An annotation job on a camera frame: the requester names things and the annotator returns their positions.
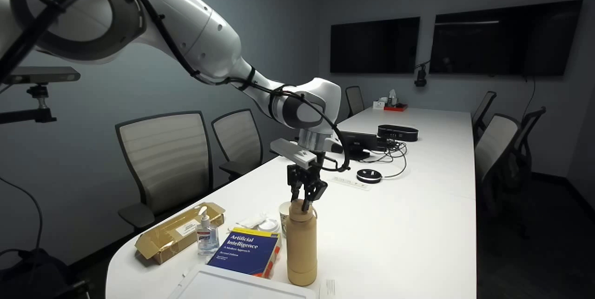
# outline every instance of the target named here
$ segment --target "black screen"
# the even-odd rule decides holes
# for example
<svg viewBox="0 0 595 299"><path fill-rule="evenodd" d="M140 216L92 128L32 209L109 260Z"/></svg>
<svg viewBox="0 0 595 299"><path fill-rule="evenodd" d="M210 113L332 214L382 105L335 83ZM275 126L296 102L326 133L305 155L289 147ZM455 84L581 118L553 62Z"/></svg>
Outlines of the black screen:
<svg viewBox="0 0 595 299"><path fill-rule="evenodd" d="M436 15L430 73L564 73L582 0Z"/></svg>
<svg viewBox="0 0 595 299"><path fill-rule="evenodd" d="M331 26L332 73L412 73L419 17Z"/></svg>

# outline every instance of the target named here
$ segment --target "tan water bottle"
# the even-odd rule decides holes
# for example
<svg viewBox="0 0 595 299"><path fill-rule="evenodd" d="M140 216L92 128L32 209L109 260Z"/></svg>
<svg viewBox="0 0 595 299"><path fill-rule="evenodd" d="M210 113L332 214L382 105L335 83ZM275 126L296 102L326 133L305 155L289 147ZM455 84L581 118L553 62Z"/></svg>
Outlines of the tan water bottle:
<svg viewBox="0 0 595 299"><path fill-rule="evenodd" d="M316 210L302 211L304 200L291 202L287 219L287 277L292 284L308 286L316 280Z"/></svg>

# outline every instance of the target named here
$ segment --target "conference table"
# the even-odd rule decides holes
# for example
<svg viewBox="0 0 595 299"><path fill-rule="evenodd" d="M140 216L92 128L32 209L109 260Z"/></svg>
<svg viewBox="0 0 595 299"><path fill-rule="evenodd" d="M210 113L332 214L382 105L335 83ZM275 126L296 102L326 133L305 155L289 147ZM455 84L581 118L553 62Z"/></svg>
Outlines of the conference table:
<svg viewBox="0 0 595 299"><path fill-rule="evenodd" d="M318 293L320 285L332 279L337 299L475 298L476 179L470 114L368 108L338 127L376 134L382 124L419 130L419 140L407 144L406 169L399 176L369 185L369 191L333 179L356 181L361 168L389 176L403 168L403 159L392 163L351 161L349 171L321 172L329 186L314 202L318 277L308 288ZM342 155L332 157L342 163ZM373 155L367 160L377 158ZM279 205L291 198L288 164L292 164L288 159L276 157L196 201L225 208L225 224L219 227L221 242L230 226L247 217L264 212L278 219ZM193 244L157 265L136 251L137 239L129 240L113 256L106 280L107 299L166 299L183 274L205 263ZM285 239L282 244L271 281L289 283Z"/></svg>

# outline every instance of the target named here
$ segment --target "blue book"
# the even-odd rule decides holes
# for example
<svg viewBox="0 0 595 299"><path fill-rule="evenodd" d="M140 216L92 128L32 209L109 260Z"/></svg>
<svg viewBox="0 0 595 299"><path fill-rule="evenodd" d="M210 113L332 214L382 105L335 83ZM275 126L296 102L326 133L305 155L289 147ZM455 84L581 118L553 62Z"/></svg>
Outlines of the blue book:
<svg viewBox="0 0 595 299"><path fill-rule="evenodd" d="M281 250L279 233L234 228L207 265L270 278Z"/></svg>

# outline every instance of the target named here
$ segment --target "robotic arm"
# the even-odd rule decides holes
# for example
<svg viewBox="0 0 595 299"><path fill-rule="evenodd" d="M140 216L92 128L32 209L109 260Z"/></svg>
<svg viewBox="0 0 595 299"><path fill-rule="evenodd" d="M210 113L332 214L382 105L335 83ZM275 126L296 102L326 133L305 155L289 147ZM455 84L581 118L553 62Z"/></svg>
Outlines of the robotic arm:
<svg viewBox="0 0 595 299"><path fill-rule="evenodd" d="M333 130L338 130L330 124L334 124L340 106L338 85L315 78L294 86L262 76L242 58L238 34L202 0L68 3L67 11L64 8L36 42L38 47L65 60L98 64L115 59L129 43L144 43L176 58L189 72L200 71L200 75L192 76L204 83L230 83L250 96L265 115L299 129L300 148L285 140L272 142L271 147L296 163L288 167L292 199L297 198L302 184L307 201L304 208L320 197L326 188L319 178L324 153L341 148L332 138ZM4 56L0 60L1 78L11 72L7 56L13 53L13 47L9 46L21 30L41 17L46 7L64 5L51 4L51 0L0 0L0 19L6 24L0 30L0 56ZM346 170L347 164L348 161L339 171Z"/></svg>

